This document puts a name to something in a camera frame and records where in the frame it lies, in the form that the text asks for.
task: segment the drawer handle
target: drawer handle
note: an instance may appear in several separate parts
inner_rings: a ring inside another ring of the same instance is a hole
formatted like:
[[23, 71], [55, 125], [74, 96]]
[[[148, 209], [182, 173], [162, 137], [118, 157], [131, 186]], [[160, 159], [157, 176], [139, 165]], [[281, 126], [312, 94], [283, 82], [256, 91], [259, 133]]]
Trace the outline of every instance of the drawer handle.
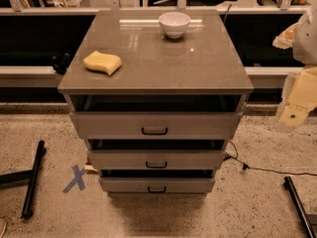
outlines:
[[146, 165], [148, 169], [165, 169], [167, 167], [167, 162], [164, 162], [161, 166], [151, 165], [148, 162], [146, 162]]
[[148, 186], [148, 192], [149, 193], [165, 193], [166, 192], [166, 186], [163, 188], [151, 188]]
[[163, 136], [168, 132], [168, 128], [148, 128], [148, 130], [142, 127], [142, 134], [147, 136]]

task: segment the speckled concrete floor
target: speckled concrete floor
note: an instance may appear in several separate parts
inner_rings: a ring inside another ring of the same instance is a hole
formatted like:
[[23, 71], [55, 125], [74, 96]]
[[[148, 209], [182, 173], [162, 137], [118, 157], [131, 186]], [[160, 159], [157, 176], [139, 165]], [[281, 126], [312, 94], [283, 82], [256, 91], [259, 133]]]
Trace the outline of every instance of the speckled concrete floor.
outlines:
[[[86, 189], [63, 189], [72, 167], [86, 162], [64, 105], [1, 105], [0, 174], [32, 167], [38, 142], [46, 142], [35, 214], [20, 218], [26, 186], [0, 186], [0, 217], [9, 237], [305, 237], [285, 175], [242, 170], [226, 161], [206, 196], [117, 195], [102, 191], [98, 176], [83, 176]], [[317, 174], [317, 117], [290, 134], [275, 130], [273, 116], [243, 118], [233, 142], [250, 167]], [[232, 146], [228, 151], [234, 154]], [[308, 213], [317, 213], [317, 178], [292, 176]]]

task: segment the sponge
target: sponge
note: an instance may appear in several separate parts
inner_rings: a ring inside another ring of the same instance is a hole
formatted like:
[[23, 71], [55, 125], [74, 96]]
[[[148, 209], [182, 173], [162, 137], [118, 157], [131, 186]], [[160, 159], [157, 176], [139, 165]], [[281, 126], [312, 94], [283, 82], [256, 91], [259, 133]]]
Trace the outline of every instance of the sponge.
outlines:
[[115, 55], [102, 54], [97, 51], [83, 60], [85, 66], [91, 70], [103, 71], [111, 75], [121, 66], [121, 59]]

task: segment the blue x mark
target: blue x mark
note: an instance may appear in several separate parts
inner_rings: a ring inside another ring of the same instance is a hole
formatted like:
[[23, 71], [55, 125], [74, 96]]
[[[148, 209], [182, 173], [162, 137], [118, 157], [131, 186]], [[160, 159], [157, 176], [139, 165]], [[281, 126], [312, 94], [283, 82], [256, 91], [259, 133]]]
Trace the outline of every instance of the blue x mark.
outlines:
[[79, 170], [78, 165], [73, 166], [72, 170], [75, 174], [75, 178], [66, 186], [66, 188], [62, 191], [64, 193], [68, 193], [76, 184], [78, 184], [78, 187], [80, 190], [86, 189], [86, 186], [83, 182], [82, 176], [85, 174], [86, 169], [82, 168], [82, 170]]

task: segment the white bowl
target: white bowl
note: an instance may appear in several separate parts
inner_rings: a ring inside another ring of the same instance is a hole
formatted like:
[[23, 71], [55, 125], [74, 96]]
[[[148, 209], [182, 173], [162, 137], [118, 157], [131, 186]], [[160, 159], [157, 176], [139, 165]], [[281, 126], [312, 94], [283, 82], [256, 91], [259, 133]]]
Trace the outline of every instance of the white bowl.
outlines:
[[159, 25], [162, 31], [170, 38], [177, 39], [187, 30], [190, 18], [180, 12], [167, 12], [159, 16]]

